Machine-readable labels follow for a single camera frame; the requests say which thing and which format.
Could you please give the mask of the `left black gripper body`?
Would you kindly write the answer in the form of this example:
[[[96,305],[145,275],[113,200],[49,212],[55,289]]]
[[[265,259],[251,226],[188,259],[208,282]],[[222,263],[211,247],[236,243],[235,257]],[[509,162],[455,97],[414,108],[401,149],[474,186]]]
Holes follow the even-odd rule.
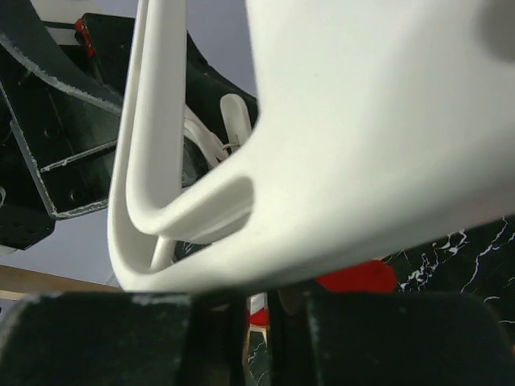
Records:
[[[135,21],[83,2],[1,4],[1,245],[106,207]]]

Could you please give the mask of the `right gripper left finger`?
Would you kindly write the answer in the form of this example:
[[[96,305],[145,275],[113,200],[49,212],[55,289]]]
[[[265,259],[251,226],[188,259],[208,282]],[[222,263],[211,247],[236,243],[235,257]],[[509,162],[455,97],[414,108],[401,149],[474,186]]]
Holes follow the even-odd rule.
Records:
[[[1,324],[4,385],[243,385],[244,305],[184,294],[53,293]]]

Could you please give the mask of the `red sock with cream cuff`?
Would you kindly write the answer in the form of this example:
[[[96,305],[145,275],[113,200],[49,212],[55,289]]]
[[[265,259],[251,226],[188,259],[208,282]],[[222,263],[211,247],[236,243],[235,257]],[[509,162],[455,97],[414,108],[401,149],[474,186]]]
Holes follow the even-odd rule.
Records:
[[[368,261],[346,269],[325,274],[305,283],[309,290],[326,290],[329,293],[391,293],[397,279],[391,267],[379,260]],[[251,326],[266,327],[269,322],[267,295],[259,293],[249,299]]]

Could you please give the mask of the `white plastic clip hanger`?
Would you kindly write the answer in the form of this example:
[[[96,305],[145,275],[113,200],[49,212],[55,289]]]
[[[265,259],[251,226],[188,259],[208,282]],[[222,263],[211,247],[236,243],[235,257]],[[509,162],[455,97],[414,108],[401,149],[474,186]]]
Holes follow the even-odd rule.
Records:
[[[514,212],[511,1],[249,1],[258,120],[181,187],[184,1],[141,1],[109,194],[130,291],[248,294]]]

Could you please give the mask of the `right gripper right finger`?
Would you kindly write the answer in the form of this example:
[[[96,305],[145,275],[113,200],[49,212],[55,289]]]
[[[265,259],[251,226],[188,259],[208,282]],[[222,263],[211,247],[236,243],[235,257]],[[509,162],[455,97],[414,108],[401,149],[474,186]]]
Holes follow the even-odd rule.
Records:
[[[495,314],[464,294],[268,297],[274,385],[511,385]]]

